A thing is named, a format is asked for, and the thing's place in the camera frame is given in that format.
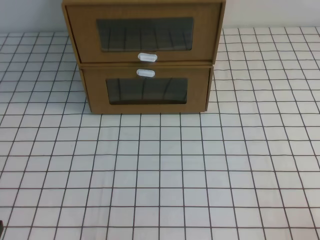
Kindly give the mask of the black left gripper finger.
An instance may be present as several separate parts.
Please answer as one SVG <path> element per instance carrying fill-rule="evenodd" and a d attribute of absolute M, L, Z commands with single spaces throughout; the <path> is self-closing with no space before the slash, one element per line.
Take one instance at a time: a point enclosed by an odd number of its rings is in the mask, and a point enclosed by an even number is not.
<path fill-rule="evenodd" d="M 2 233 L 2 232 L 3 232 L 3 221 L 0 220 L 0 233 Z"/>

